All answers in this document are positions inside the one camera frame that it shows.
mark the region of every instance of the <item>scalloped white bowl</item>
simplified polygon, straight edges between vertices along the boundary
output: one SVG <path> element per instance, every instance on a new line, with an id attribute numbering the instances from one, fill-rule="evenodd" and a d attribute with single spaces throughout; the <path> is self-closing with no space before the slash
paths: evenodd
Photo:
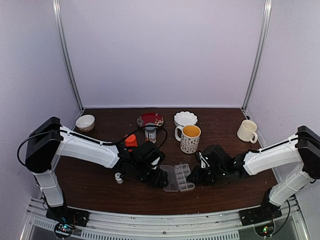
<path id="1" fill-rule="evenodd" d="M 189 111 L 181 111 L 174 115 L 174 124 L 178 126 L 195 125 L 198 122 L 198 117 Z"/>

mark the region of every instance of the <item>mug handle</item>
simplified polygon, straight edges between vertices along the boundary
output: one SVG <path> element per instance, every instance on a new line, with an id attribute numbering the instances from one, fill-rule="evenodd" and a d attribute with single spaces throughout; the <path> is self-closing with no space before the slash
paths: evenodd
<path id="1" fill-rule="evenodd" d="M 253 134 L 253 138 L 250 139 L 250 142 L 255 144 L 258 141 L 258 134 L 255 131 L 252 134 Z"/>
<path id="2" fill-rule="evenodd" d="M 178 136 L 178 130 L 181 130 L 181 134 L 182 134 L 182 129 L 183 129 L 182 126 L 177 126 L 174 131 L 175 139 L 177 139 L 179 142 L 181 142 L 181 137 Z"/>

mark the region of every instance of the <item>white bowl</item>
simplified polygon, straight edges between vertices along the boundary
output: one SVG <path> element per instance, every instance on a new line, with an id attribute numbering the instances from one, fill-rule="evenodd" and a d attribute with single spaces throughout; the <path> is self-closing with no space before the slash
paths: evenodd
<path id="1" fill-rule="evenodd" d="M 83 115 L 79 117 L 75 125 L 82 132 L 89 132 L 95 127 L 95 117 L 92 115 Z"/>
<path id="2" fill-rule="evenodd" d="M 195 125 L 198 122 L 198 117 L 189 111 L 181 111 L 174 115 L 174 124 L 178 126 Z"/>

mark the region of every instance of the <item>plate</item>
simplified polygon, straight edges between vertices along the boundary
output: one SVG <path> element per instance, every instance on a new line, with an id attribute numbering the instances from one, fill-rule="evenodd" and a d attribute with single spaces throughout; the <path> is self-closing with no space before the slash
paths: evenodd
<path id="1" fill-rule="evenodd" d="M 144 127 L 146 124 L 162 126 L 164 124 L 164 118 L 157 112 L 149 112 L 139 116 L 136 120 L 136 124 L 140 128 Z"/>

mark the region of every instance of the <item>wood grain surface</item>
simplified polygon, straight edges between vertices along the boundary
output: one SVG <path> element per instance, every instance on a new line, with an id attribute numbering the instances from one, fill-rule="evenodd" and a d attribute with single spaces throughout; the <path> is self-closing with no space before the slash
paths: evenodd
<path id="1" fill-rule="evenodd" d="M 167 142 L 161 148 L 166 154 L 162 164 L 174 166 L 184 163 L 189 164 L 192 169 L 197 164 L 195 157 L 184 154 L 174 136 L 174 115 L 180 111 L 190 111 L 198 116 L 197 125 L 201 128 L 199 150 L 218 144 L 234 157 L 248 149 L 260 147 L 258 143 L 252 144 L 238 139 L 238 127 L 245 119 L 240 109 L 86 109 L 84 114 L 95 117 L 95 128 L 85 134 L 103 141 L 117 141 L 136 129 L 138 116 L 143 113 L 159 113 L 163 116 L 163 126 L 168 131 Z M 136 135 L 138 144 L 142 144 L 145 141 L 144 132 Z M 163 138 L 164 133 L 157 130 L 157 143 Z M 164 192 L 162 188 L 140 183 L 134 176 L 127 176 L 123 184 L 117 184 L 113 169 L 70 157 L 62 157 L 55 172 L 68 206 L 138 215 L 212 213 L 253 207 L 261 203 L 267 189 L 277 184 L 273 172 L 267 170 L 230 184 L 197 185 L 192 191 Z"/>

